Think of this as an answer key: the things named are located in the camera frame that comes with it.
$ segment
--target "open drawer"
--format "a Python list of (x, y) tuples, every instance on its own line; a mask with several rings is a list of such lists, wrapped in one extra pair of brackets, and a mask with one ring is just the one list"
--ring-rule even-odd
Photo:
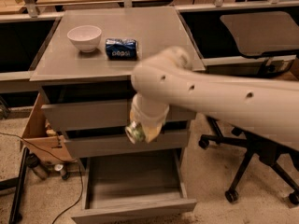
[(192, 211), (175, 150), (89, 159), (78, 224), (157, 217)]

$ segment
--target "office chair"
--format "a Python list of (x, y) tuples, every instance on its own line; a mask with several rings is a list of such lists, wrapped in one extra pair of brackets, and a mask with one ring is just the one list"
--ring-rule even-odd
[(224, 137), (217, 124), (217, 121), (212, 118), (207, 118), (207, 121), (216, 135), (205, 135), (201, 136), (198, 145), (207, 149), (209, 141), (214, 141), (216, 144), (227, 144), (236, 147), (244, 147), (247, 152), (245, 153), (244, 160), (242, 161), (231, 187), (225, 191), (225, 197), (230, 203), (234, 203), (238, 199), (238, 193), (235, 190), (237, 184), (245, 173), (246, 168), (254, 154), (259, 155), (259, 160), (263, 164), (271, 167), (290, 187), (294, 190), (289, 195), (289, 200), (292, 204), (299, 204), (299, 186), (292, 180), (292, 178), (281, 168), (277, 163), (277, 160), (281, 154), (289, 154), (292, 158), (292, 163), (297, 171), (299, 171), (299, 152), (285, 147), (271, 140), (262, 138), (253, 133), (249, 133), (238, 128), (233, 128), (232, 134), (239, 136), (240, 134), (245, 135), (245, 139)]

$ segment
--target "cabinet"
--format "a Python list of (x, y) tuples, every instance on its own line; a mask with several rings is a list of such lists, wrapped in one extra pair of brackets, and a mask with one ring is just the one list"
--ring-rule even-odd
[[(67, 31), (84, 23), (103, 30), (94, 53), (80, 53), (68, 43)], [(137, 39), (138, 60), (109, 60), (108, 37)], [(162, 133), (150, 144), (133, 145), (124, 131), (135, 95), (132, 69), (173, 45), (184, 47), (197, 69), (204, 70), (172, 7), (67, 11), (59, 24), (31, 81), (38, 83), (47, 101), (42, 110), (52, 128), (64, 135), (68, 152), (87, 160), (83, 207), (73, 217), (77, 223), (169, 215), (195, 207), (196, 200), (187, 197), (177, 153), (188, 145), (195, 113), (171, 106)]]

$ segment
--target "gray tabletop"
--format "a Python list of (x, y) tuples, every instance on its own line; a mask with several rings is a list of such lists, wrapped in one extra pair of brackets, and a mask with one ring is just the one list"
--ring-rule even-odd
[[(78, 51), (66, 36), (72, 28), (85, 24), (103, 31), (98, 49), (92, 53)], [(111, 61), (105, 52), (105, 42), (112, 37), (137, 40), (137, 61)], [(125, 79), (140, 60), (170, 46), (185, 48), (192, 58), (193, 70), (205, 70), (173, 7), (66, 11), (30, 80)]]

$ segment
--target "can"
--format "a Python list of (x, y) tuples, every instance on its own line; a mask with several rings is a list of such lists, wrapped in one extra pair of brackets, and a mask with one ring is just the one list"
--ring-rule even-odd
[(134, 39), (108, 38), (106, 54), (110, 59), (136, 59), (138, 43)]

